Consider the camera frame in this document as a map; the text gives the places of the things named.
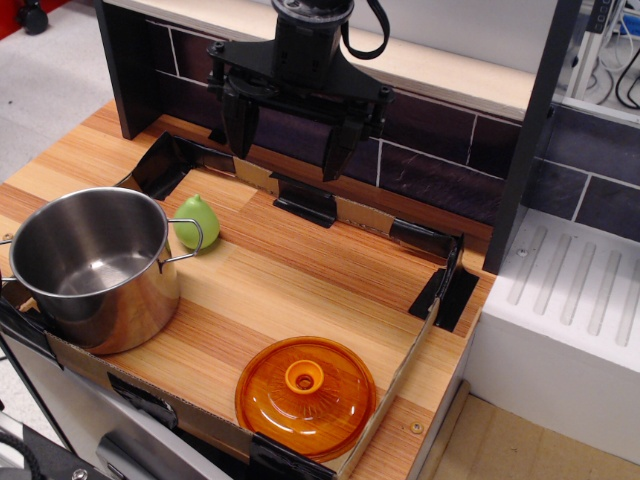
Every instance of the screw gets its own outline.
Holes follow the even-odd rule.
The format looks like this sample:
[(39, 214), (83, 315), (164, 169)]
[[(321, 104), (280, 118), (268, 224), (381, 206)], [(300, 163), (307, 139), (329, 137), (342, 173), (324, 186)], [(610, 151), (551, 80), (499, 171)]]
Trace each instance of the screw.
[(422, 424), (421, 424), (421, 423), (419, 423), (419, 422), (413, 422), (413, 423), (411, 424), (411, 431), (412, 431), (413, 433), (415, 433), (416, 435), (419, 435), (419, 434), (421, 434), (422, 432), (424, 432), (424, 427), (423, 427), (423, 426), (422, 426)]
[(71, 480), (87, 480), (89, 478), (89, 474), (83, 468), (79, 468), (71, 475)]

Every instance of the pot rim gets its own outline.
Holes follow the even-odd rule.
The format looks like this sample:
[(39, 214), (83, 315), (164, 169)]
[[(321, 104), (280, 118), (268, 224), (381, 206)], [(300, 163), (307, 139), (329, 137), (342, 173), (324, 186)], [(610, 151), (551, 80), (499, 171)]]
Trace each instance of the pot rim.
[[(24, 279), (24, 277), (20, 274), (19, 269), (16, 268), (15, 266), (15, 262), (14, 262), (14, 258), (13, 258), (13, 249), (14, 246), (18, 243), (19, 239), (20, 239), (20, 234), (22, 233), (22, 231), (26, 228), (26, 226), (33, 221), (37, 216), (41, 215), (43, 212), (45, 212), (46, 210), (50, 209), (53, 207), (54, 204), (61, 202), (67, 198), (70, 197), (75, 197), (78, 195), (83, 195), (86, 194), (88, 192), (93, 192), (93, 191), (104, 191), (104, 192), (116, 192), (118, 195), (132, 195), (132, 196), (137, 196), (141, 199), (143, 199), (143, 201), (147, 202), (150, 205), (153, 205), (153, 208), (158, 212), (158, 214), (160, 214), (162, 216), (162, 218), (164, 219), (164, 241), (160, 242), (160, 245), (158, 246), (158, 250), (155, 252), (154, 256), (151, 258), (151, 260), (143, 267), (141, 268), (137, 273), (129, 276), (128, 278), (126, 278), (125, 280), (112, 285), (108, 288), (104, 288), (102, 290), (96, 290), (95, 292), (89, 292), (89, 293), (81, 293), (81, 294), (73, 294), (73, 295), (69, 295), (69, 294), (60, 294), (60, 293), (53, 293), (53, 292), (48, 292), (46, 290), (42, 290), (41, 288), (37, 288), (34, 287), (33, 285), (31, 285), (30, 282), (26, 281)], [(20, 282), (22, 283), (22, 285), (24, 285), (29, 291), (31, 291), (34, 294), (39, 294), (42, 296), (46, 296), (48, 298), (55, 298), (55, 299), (80, 299), (80, 298), (89, 298), (95, 295), (104, 295), (105, 293), (115, 290), (116, 288), (121, 287), (122, 285), (125, 285), (129, 282), (131, 282), (132, 280), (140, 277), (142, 274), (144, 274), (147, 270), (149, 270), (149, 268), (156, 263), (156, 261), (158, 260), (158, 257), (160, 256), (160, 254), (162, 253), (162, 250), (165, 247), (165, 244), (167, 242), (168, 239), (168, 233), (169, 233), (169, 224), (168, 224), (168, 220), (167, 220), (167, 215), (164, 213), (164, 210), (162, 209), (162, 207), (160, 207), (160, 205), (158, 205), (158, 203), (152, 199), (151, 197), (149, 197), (148, 195), (145, 195), (144, 193), (138, 192), (136, 190), (130, 190), (128, 188), (123, 188), (123, 187), (91, 187), (91, 188), (85, 188), (82, 190), (77, 190), (71, 193), (67, 193), (65, 195), (62, 195), (61, 197), (58, 197), (54, 200), (51, 200), (50, 202), (47, 202), (44, 206), (42, 206), (41, 208), (39, 208), (38, 210), (36, 210), (35, 212), (33, 212), (31, 215), (29, 215), (29, 217), (20, 225), (20, 227), (18, 228), (18, 230), (16, 231), (16, 233), (13, 236), (13, 239), (11, 241), (11, 248), (9, 249), (9, 264), (11, 266), (11, 270), (13, 271), (13, 276)]]

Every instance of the white wall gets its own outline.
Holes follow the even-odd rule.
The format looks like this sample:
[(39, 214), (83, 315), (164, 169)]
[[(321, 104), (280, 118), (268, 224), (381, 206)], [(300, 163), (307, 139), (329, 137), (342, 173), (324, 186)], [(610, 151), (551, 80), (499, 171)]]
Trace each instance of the white wall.
[[(380, 0), (380, 4), (397, 39), (535, 73), (556, 0)], [(366, 0), (355, 0), (350, 25), (380, 31)]]

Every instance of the green pear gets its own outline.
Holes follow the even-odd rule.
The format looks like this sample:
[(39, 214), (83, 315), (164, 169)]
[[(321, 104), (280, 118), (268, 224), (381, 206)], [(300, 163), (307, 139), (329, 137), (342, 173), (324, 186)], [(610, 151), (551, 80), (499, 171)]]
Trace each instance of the green pear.
[[(175, 218), (192, 218), (200, 224), (204, 238), (202, 239), (202, 248), (206, 248), (215, 242), (220, 234), (220, 221), (211, 210), (211, 207), (196, 194), (187, 199), (178, 210), (176, 210)], [(175, 223), (176, 235), (185, 247), (195, 249), (198, 246), (198, 229), (191, 223)]]

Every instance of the robotic arm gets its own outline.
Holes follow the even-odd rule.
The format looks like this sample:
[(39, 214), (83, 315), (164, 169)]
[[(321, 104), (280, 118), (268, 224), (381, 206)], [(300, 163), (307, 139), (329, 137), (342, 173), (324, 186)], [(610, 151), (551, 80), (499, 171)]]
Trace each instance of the robotic arm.
[(382, 26), (384, 41), (372, 52), (351, 48), (348, 20), (353, 0), (272, 0), (278, 13), (274, 40), (214, 42), (209, 90), (222, 102), (227, 141), (245, 158), (253, 144), (260, 107), (331, 126), (323, 181), (337, 179), (361, 140), (380, 136), (394, 92), (351, 65), (340, 51), (362, 59), (380, 55), (389, 21), (378, 0), (367, 0)]

